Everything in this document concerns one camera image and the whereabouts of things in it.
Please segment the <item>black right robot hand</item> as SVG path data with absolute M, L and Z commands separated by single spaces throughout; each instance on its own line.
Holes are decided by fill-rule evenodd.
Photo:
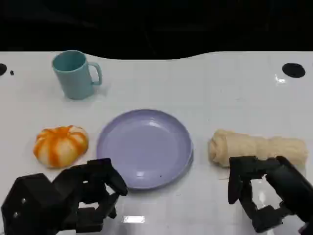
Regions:
M 305 225 L 301 235 L 313 233 L 313 187 L 283 156 L 259 160 L 255 156 L 231 157 L 228 182 L 228 202 L 240 201 L 257 233 L 263 233 L 283 223 L 288 215 L 297 215 Z M 281 198 L 279 208 L 258 209 L 253 202 L 251 180 L 266 178 Z

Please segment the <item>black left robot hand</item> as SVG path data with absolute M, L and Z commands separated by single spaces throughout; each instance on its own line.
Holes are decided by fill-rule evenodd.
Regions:
M 15 180 L 2 206 L 6 235 L 94 233 L 117 216 L 115 204 L 128 187 L 109 158 L 64 169 L 53 181 L 44 174 Z

